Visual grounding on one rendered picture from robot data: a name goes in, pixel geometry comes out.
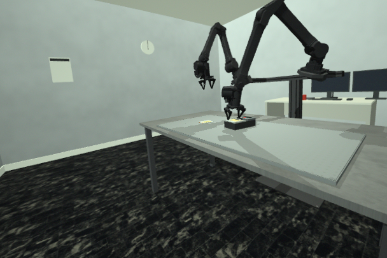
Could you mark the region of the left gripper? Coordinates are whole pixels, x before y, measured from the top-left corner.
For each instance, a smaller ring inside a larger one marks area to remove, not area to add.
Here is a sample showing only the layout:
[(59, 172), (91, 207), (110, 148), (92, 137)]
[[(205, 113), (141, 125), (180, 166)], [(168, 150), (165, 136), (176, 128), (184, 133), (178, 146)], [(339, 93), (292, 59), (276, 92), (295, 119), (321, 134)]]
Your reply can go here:
[[(237, 110), (238, 118), (240, 118), (241, 115), (246, 111), (246, 108), (244, 108), (244, 106), (241, 105), (240, 102), (241, 102), (241, 98), (238, 99), (238, 98), (234, 98), (234, 97), (233, 97), (233, 99), (232, 99), (232, 105), (227, 104), (227, 107), (224, 108), (225, 114), (226, 114), (226, 116), (227, 116), (227, 120), (230, 119), (230, 116), (231, 116), (231, 114), (232, 114), (232, 111), (231, 111), (230, 109), (232, 109), (232, 110), (233, 110), (233, 109), (236, 109), (236, 110)], [(240, 110), (241, 110), (242, 112), (241, 112), (241, 114), (239, 115)], [(228, 113), (227, 113), (227, 112), (229, 113), (229, 117), (228, 117)]]

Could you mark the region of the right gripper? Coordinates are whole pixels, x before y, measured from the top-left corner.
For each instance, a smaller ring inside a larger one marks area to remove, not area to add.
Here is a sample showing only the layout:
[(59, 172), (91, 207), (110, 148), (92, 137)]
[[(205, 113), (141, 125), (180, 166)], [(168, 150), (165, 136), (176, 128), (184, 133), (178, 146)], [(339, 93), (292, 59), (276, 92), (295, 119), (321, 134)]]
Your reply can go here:
[[(214, 76), (210, 76), (210, 72), (209, 72), (209, 76), (200, 77), (200, 79), (204, 79), (204, 80), (199, 81), (203, 90), (205, 89), (206, 80), (209, 81), (211, 89), (213, 88), (213, 85), (214, 85), (215, 80), (216, 80), (216, 79), (214, 79)], [(211, 86), (211, 81), (213, 81), (212, 86)], [(204, 86), (202, 86), (202, 83), (204, 83)]]

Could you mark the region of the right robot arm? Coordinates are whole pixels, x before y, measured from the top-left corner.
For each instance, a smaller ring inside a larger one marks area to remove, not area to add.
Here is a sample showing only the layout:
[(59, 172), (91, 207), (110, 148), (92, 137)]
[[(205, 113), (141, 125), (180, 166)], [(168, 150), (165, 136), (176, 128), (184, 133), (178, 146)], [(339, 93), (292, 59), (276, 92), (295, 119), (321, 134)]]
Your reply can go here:
[[(213, 45), (213, 42), (215, 40), (216, 34), (219, 35), (220, 41), (223, 48), (223, 53), (225, 55), (225, 71), (227, 73), (231, 73), (233, 75), (233, 79), (237, 73), (237, 70), (239, 69), (238, 62), (236, 61), (236, 58), (232, 57), (229, 43), (226, 36), (226, 27), (222, 26), (219, 22), (215, 23), (214, 26), (210, 29), (209, 36), (207, 38), (206, 44), (204, 45), (204, 48), (199, 55), (199, 60), (195, 61), (193, 64), (194, 75), (196, 78), (209, 76), (209, 63), (207, 61), (209, 60), (209, 54), (211, 47)], [(222, 30), (222, 31), (221, 31)], [(231, 61), (230, 61), (231, 60)]]

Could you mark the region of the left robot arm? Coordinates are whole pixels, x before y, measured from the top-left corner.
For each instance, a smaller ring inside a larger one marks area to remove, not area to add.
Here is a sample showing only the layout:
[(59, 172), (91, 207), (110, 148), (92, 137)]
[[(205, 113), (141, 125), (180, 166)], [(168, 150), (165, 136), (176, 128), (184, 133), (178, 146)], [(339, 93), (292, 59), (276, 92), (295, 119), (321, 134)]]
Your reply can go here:
[(222, 87), (222, 97), (224, 97), (225, 102), (229, 103), (229, 105), (232, 105), (232, 97), (238, 99), (241, 98), (243, 86), (246, 84), (248, 71), (258, 48), (258, 44), (273, 13), (302, 43), (305, 53), (311, 56), (310, 61), (306, 63), (306, 66), (300, 68), (300, 71), (317, 75), (326, 73), (326, 69), (322, 69), (322, 62), (328, 53), (328, 45), (326, 43), (320, 43), (288, 9), (284, 1), (285, 0), (273, 0), (256, 12), (248, 44), (239, 69), (234, 77), (234, 86), (230, 85)]

